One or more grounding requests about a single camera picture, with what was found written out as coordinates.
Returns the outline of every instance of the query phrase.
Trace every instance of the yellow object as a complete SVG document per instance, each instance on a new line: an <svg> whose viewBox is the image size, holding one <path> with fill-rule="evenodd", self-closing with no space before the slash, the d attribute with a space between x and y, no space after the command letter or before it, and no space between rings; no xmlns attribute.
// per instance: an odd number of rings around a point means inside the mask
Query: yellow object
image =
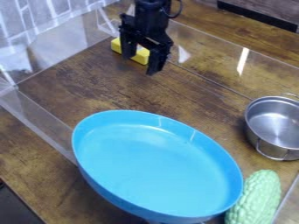
<svg viewBox="0 0 299 224"><path fill-rule="evenodd" d="M110 49L114 52L121 54L121 47L120 47L120 39L118 38L112 39ZM141 65L145 65L146 62L148 62L148 57L149 57L149 51L138 45L136 47L134 57L132 57L130 60L136 61Z"/></svg>

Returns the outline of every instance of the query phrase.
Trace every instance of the blue plastic bowl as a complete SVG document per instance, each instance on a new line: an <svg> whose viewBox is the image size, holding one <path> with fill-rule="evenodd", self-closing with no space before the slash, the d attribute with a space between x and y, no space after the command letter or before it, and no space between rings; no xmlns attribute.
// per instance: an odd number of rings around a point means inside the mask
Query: blue plastic bowl
<svg viewBox="0 0 299 224"><path fill-rule="evenodd" d="M80 172L94 191L149 221L205 221L236 203L242 178L221 146L160 115L110 110L72 134Z"/></svg>

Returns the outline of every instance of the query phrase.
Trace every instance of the stainless steel bowl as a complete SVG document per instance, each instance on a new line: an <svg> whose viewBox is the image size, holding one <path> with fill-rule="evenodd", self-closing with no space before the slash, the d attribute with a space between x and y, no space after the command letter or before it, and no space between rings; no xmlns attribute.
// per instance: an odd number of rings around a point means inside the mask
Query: stainless steel bowl
<svg viewBox="0 0 299 224"><path fill-rule="evenodd" d="M282 96L253 100L245 111L246 139L274 160L299 159L299 102Z"/></svg>

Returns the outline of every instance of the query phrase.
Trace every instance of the robotic arm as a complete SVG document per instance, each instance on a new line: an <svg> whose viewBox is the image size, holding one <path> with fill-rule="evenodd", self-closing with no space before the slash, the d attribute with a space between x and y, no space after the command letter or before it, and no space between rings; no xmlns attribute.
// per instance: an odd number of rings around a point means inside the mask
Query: robotic arm
<svg viewBox="0 0 299 224"><path fill-rule="evenodd" d="M165 34L169 18L176 18L182 10L182 3L174 15L170 13L172 0L134 0L134 16L120 15L120 45L124 59L136 55L137 44L148 49L149 59L146 74L162 70L173 42Z"/></svg>

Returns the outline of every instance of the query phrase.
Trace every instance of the green vegetable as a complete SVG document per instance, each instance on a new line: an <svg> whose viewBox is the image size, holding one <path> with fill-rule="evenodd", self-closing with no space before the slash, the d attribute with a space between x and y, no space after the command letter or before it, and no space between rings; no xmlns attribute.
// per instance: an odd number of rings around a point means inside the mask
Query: green vegetable
<svg viewBox="0 0 299 224"><path fill-rule="evenodd" d="M245 180L237 203L225 212L225 224L270 224L280 192L276 173L256 171Z"/></svg>

